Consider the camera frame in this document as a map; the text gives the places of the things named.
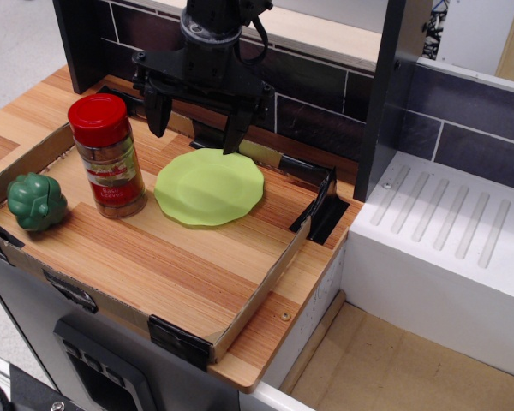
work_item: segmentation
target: dark tile wall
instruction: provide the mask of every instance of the dark tile wall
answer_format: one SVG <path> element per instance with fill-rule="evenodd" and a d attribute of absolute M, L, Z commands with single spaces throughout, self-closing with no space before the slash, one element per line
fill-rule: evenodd
<path fill-rule="evenodd" d="M 134 51 L 178 50 L 179 20 L 127 1 L 96 0 L 103 49 L 111 74 L 130 80 Z M 242 56 L 261 46 L 243 39 Z M 357 161 L 368 113 L 373 73 L 270 45 L 251 70 L 277 92 L 266 122 L 272 132 Z"/>
<path fill-rule="evenodd" d="M 399 149 L 514 188 L 514 92 L 417 66 Z"/>

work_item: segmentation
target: glass jar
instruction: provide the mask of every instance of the glass jar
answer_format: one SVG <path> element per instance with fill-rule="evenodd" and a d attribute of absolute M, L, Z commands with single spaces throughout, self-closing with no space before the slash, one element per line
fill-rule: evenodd
<path fill-rule="evenodd" d="M 122 99 L 112 94 L 81 98 L 70 107 L 69 121 L 98 211 L 124 218 L 142 210 L 145 183 Z"/>

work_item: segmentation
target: green bell pepper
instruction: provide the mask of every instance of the green bell pepper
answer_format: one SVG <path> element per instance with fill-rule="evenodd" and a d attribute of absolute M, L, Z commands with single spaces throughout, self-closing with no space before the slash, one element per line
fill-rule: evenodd
<path fill-rule="evenodd" d="M 8 208 L 23 229 L 43 231 L 63 219 L 67 199 L 57 180 L 28 173 L 8 185 Z"/>

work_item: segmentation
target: gray tile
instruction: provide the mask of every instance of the gray tile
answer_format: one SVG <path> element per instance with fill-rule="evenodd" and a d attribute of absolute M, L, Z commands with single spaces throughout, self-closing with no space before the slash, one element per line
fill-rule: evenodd
<path fill-rule="evenodd" d="M 514 140 L 514 92 L 417 66 L 408 108 Z"/>
<path fill-rule="evenodd" d="M 358 161 L 365 125 L 343 116 L 278 96 L 278 134 Z"/>
<path fill-rule="evenodd" d="M 261 51 L 260 46 L 246 41 L 242 41 L 241 49 L 244 58 L 255 57 Z M 265 60 L 251 70 L 280 94 L 343 112 L 344 69 L 269 49 Z"/>
<path fill-rule="evenodd" d="M 344 96 L 344 114 L 346 116 L 361 122 L 367 120 L 373 83 L 373 77 L 349 72 Z"/>
<path fill-rule="evenodd" d="M 147 51 L 172 51 L 184 45 L 178 22 L 116 4 L 112 13 L 120 43 Z"/>
<path fill-rule="evenodd" d="M 101 37 L 110 41 L 118 41 L 117 33 L 112 20 L 111 4 L 108 2 L 95 2 L 95 11 L 99 20 Z"/>
<path fill-rule="evenodd" d="M 437 163 L 514 188 L 514 143 L 446 124 Z"/>
<path fill-rule="evenodd" d="M 431 160 L 438 140 L 441 122 L 407 112 L 403 119 L 398 150 Z"/>

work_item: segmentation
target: wood grain surface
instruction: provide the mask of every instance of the wood grain surface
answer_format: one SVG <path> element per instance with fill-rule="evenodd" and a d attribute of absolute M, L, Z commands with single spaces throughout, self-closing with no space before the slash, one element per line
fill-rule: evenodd
<path fill-rule="evenodd" d="M 104 83 L 127 86 L 113 78 Z M 62 126 L 69 106 L 79 98 L 72 93 L 64 68 L 0 110 L 0 171 Z M 29 234 L 3 206 L 0 225 L 26 244 L 25 253 L 54 270 L 212 342 L 290 243 L 294 233 L 289 226 L 316 192 L 308 184 L 260 168 L 265 194 L 246 217 L 215 228 L 185 227 L 160 211 L 152 191 L 158 172 L 192 150 L 190 138 L 167 131 L 157 139 L 145 123 L 131 123 L 148 195 L 142 212 L 124 220 L 101 217 L 80 157 L 71 150 L 44 171 L 59 181 L 69 201 L 66 218 L 44 233 Z M 351 203 L 324 246 L 304 242 L 224 358 L 209 366 L 209 373 L 244 392 L 255 387 L 344 241 L 360 208 L 360 203 Z M 283 321 L 283 313 L 291 320 Z"/>

